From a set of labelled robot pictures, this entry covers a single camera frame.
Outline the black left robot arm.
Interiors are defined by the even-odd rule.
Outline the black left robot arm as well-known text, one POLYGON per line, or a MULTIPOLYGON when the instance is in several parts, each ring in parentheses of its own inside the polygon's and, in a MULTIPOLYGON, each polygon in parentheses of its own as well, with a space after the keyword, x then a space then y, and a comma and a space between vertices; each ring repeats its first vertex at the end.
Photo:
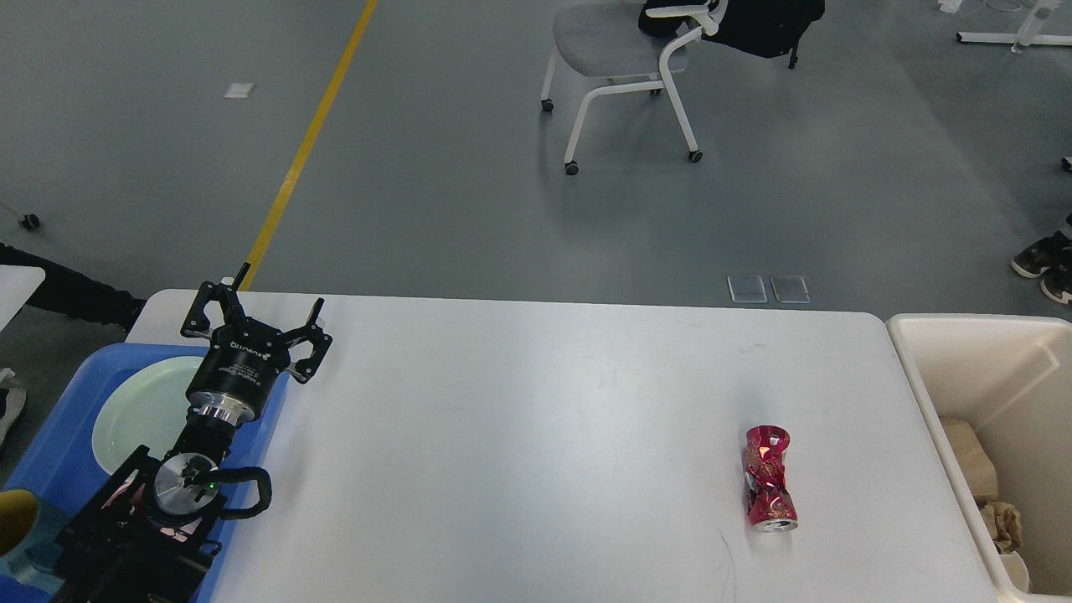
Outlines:
POLYGON ((281 374, 317 374, 332 336, 318 324, 324 298, 291 330, 245 314, 237 289, 249 269, 199 286, 181 333, 209 348, 185 389, 183 431, 162 458, 144 444, 132 451, 60 530, 54 602, 188 602, 222 549, 215 524, 271 506, 268 471, 226 466, 230 443, 260 420, 281 374))

